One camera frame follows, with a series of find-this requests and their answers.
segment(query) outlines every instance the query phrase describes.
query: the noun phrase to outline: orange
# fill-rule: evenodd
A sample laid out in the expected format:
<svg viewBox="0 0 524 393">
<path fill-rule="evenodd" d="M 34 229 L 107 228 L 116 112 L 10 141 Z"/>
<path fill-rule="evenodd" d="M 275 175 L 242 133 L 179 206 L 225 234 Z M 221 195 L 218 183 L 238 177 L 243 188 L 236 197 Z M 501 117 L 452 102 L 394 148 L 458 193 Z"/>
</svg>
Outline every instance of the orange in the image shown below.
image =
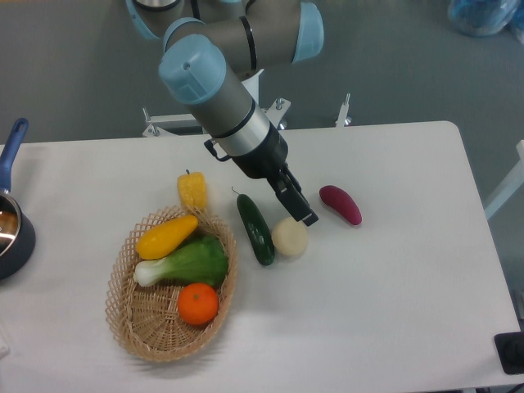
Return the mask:
<svg viewBox="0 0 524 393">
<path fill-rule="evenodd" d="M 178 315 L 190 325 L 208 323 L 219 312 L 219 297 L 213 287 L 204 284 L 190 284 L 178 294 Z"/>
</svg>

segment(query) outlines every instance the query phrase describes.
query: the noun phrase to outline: wicker basket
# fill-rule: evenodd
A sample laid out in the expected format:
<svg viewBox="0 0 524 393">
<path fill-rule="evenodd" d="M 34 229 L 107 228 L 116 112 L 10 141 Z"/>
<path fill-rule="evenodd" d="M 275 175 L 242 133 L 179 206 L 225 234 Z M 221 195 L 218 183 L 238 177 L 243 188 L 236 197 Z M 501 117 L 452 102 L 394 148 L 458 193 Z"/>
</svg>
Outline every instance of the wicker basket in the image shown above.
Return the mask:
<svg viewBox="0 0 524 393">
<path fill-rule="evenodd" d="M 161 282 L 140 287 L 133 280 L 140 258 L 135 251 L 138 239 L 148 229 L 181 215 L 198 218 L 198 231 L 215 235 L 228 257 L 228 274 L 218 289 L 219 313 L 205 327 L 191 327 L 177 311 L 178 293 L 182 287 Z M 106 321 L 114 338 L 130 354 L 145 360 L 167 362 L 193 354 L 207 344 L 226 318 L 237 279 L 237 246 L 228 225 L 218 216 L 177 206 L 150 214 L 137 224 L 119 253 L 113 267 L 106 301 Z"/>
</svg>

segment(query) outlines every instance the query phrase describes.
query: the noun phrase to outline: light blue joint cap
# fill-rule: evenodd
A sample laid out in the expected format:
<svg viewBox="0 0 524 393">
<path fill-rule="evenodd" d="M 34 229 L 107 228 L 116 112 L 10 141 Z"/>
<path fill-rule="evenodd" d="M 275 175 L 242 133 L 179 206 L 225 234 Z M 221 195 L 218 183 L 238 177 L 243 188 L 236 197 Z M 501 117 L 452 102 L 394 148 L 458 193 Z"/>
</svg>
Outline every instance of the light blue joint cap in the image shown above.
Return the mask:
<svg viewBox="0 0 524 393">
<path fill-rule="evenodd" d="M 186 23 L 202 23 L 203 25 L 205 25 L 204 22 L 202 22 L 200 19 L 196 19 L 196 18 L 180 18 L 180 19 L 177 19 L 175 22 L 173 22 L 168 28 L 167 30 L 165 31 L 165 34 L 164 34 L 164 52 L 166 51 L 167 49 L 167 42 L 169 41 L 169 39 L 171 38 L 171 36 L 173 35 L 173 33 L 175 32 L 176 29 L 178 29 L 179 27 L 181 27 L 182 25 L 185 25 Z"/>
<path fill-rule="evenodd" d="M 125 5 L 128 6 L 128 11 L 131 15 L 131 19 L 133 20 L 134 27 L 138 30 L 142 37 L 145 39 L 159 39 L 159 37 L 156 37 L 146 26 L 138 14 L 137 9 L 134 7 L 133 0 L 125 0 Z"/>
<path fill-rule="evenodd" d="M 317 56 L 324 45 L 324 26 L 317 6 L 312 2 L 300 4 L 300 28 L 296 42 L 296 61 Z"/>
<path fill-rule="evenodd" d="M 177 101 L 196 105 L 219 91 L 226 67 L 224 55 L 206 36 L 191 34 L 168 49 L 158 73 Z"/>
</svg>

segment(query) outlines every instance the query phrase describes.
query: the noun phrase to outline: yellow bell pepper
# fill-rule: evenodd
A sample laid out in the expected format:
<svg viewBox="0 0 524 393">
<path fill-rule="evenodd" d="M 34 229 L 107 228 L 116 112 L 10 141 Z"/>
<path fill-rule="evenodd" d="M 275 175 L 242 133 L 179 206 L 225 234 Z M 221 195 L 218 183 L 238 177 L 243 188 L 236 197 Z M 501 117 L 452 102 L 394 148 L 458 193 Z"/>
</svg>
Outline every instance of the yellow bell pepper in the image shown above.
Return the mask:
<svg viewBox="0 0 524 393">
<path fill-rule="evenodd" d="M 178 177 L 178 194 L 183 206 L 204 210 L 207 206 L 206 179 L 202 172 L 192 172 Z"/>
<path fill-rule="evenodd" d="M 184 215 L 156 225 L 138 239 L 136 251 L 143 260 L 164 258 L 180 246 L 197 226 L 198 219 L 194 215 Z"/>
</svg>

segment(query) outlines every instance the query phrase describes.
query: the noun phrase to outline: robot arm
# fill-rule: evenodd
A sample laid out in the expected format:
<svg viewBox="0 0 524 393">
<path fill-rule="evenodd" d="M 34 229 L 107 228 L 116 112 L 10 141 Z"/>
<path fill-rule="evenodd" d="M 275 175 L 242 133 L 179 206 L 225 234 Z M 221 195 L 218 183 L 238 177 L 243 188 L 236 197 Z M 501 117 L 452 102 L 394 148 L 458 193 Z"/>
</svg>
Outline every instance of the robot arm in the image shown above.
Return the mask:
<svg viewBox="0 0 524 393">
<path fill-rule="evenodd" d="M 297 221 L 306 225 L 317 221 L 287 166 L 286 142 L 241 83 L 261 68 L 320 52 L 323 25 L 316 6 L 294 0 L 251 0 L 245 15 L 236 16 L 242 2 L 191 1 L 191 12 L 197 3 L 202 14 L 215 6 L 232 16 L 206 24 L 182 16 L 184 4 L 180 1 L 127 1 L 140 10 L 141 21 L 157 37 L 167 25 L 164 12 L 179 12 L 163 34 L 165 54 L 159 74 L 173 97 L 212 137 L 206 142 L 211 154 L 221 161 L 232 159 L 250 178 L 266 178 Z M 149 2 L 147 7 L 163 3 L 159 7 L 163 11 L 147 9 L 144 2 Z M 227 153 L 225 157 L 218 157 L 216 143 Z"/>
</svg>

